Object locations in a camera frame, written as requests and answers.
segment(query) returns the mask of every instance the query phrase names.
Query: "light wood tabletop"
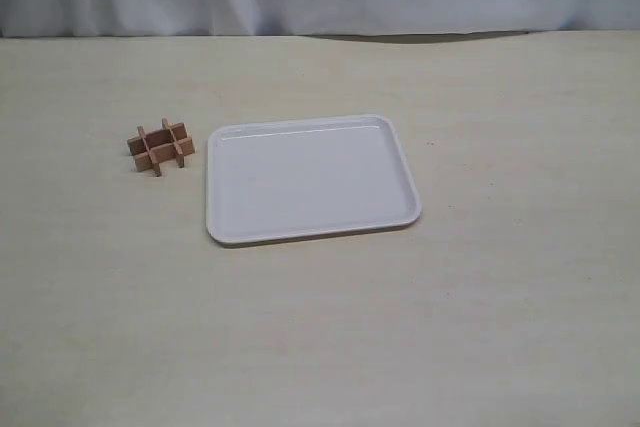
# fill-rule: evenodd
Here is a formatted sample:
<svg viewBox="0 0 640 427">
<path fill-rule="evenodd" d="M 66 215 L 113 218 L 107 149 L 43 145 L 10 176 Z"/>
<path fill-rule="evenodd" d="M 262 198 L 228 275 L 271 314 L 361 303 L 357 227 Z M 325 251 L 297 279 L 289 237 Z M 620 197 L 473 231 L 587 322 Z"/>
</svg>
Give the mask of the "light wood tabletop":
<svg viewBox="0 0 640 427">
<path fill-rule="evenodd" d="M 417 224 L 209 237 L 211 132 L 359 113 Z M 3 427 L 640 423 L 640 32 L 2 40 L 0 152 Z"/>
</svg>

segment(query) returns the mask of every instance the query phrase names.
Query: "wooden grid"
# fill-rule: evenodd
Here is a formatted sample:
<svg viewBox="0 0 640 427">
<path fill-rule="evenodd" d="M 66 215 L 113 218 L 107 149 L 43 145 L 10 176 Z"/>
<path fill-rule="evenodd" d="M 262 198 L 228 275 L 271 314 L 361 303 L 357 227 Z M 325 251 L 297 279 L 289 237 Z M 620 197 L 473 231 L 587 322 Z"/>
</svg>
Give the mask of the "wooden grid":
<svg viewBox="0 0 640 427">
<path fill-rule="evenodd" d="M 178 166 L 182 168 L 184 157 L 195 152 L 193 141 L 187 136 L 184 124 L 169 125 L 167 119 L 162 119 L 160 130 L 148 134 L 142 126 L 138 126 L 138 137 L 127 140 L 127 145 L 138 171 L 153 169 L 158 177 L 162 175 L 162 162 L 176 159 Z"/>
</svg>

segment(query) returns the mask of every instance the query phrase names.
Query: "white tray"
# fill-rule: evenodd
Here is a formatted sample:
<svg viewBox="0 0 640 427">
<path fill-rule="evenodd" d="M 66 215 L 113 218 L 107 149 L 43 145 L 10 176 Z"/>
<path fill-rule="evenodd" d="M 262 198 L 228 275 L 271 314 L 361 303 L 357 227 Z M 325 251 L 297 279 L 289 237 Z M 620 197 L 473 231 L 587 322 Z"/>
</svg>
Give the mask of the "white tray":
<svg viewBox="0 0 640 427">
<path fill-rule="evenodd" d="M 421 211 L 383 117 L 234 125 L 209 137 L 207 229 L 221 243 L 403 226 Z"/>
</svg>

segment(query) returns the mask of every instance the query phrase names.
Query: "wooden lattice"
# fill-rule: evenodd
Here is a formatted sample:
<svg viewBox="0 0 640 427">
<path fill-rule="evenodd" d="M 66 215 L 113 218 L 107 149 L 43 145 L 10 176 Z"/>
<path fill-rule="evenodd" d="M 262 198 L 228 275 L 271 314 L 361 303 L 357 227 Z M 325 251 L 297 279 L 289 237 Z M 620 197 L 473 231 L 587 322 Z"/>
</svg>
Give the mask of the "wooden lattice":
<svg viewBox="0 0 640 427">
<path fill-rule="evenodd" d="M 162 119 L 162 129 L 149 134 L 138 126 L 138 137 L 127 140 L 127 145 L 138 171 L 153 169 L 157 176 L 162 175 L 160 163 L 176 159 L 184 167 L 184 157 L 195 152 L 184 124 L 169 125 L 167 119 Z"/>
</svg>

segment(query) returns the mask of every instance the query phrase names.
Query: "table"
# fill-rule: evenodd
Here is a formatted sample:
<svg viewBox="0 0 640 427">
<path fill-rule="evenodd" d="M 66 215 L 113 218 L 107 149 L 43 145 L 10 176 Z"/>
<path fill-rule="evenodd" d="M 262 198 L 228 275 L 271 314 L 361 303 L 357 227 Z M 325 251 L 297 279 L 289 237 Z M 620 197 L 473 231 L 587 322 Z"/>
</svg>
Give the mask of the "table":
<svg viewBox="0 0 640 427">
<path fill-rule="evenodd" d="M 640 32 L 0 41 L 0 424 L 638 425 L 639 72 Z M 213 130 L 357 113 L 418 224 L 209 237 Z"/>
</svg>

